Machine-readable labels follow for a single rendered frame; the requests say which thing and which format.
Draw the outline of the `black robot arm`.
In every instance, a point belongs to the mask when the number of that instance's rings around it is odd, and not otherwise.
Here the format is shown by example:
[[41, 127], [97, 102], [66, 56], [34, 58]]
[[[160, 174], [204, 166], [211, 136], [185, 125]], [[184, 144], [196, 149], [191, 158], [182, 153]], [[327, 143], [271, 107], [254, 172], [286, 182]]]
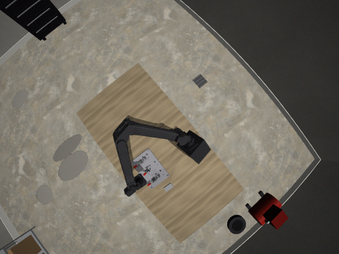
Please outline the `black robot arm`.
[[183, 132], [181, 129], [163, 129], [151, 125], [145, 125], [131, 121], [125, 118], [122, 123], [115, 129], [113, 133], [114, 143], [119, 156], [120, 164], [127, 183], [124, 189], [125, 195], [130, 197], [136, 190], [142, 186], [142, 182], [133, 176], [129, 152], [128, 152], [128, 139], [130, 135], [142, 135], [146, 137], [168, 139], [176, 141], [178, 145], [185, 145], [188, 151], [195, 148], [198, 143], [192, 135]]

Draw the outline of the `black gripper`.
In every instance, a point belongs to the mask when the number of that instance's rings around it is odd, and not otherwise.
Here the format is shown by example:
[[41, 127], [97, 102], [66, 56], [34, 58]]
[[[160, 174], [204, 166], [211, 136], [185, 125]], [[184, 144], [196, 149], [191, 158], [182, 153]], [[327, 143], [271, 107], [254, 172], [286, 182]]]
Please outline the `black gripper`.
[[141, 188], [142, 187], [144, 187], [147, 183], [147, 181], [144, 179], [144, 177], [142, 176], [142, 174], [138, 174], [136, 177], [135, 177], [135, 179], [136, 178], [138, 178], [137, 180], [140, 180], [141, 182], [142, 182], [142, 186], [141, 186]]

